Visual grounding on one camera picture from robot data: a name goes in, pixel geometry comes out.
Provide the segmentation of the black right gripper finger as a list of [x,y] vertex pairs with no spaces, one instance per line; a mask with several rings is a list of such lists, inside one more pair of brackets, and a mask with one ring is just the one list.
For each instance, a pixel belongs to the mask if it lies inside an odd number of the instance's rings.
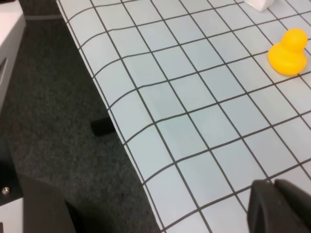
[[293,183],[255,180],[247,213],[251,233],[309,233],[311,196]]

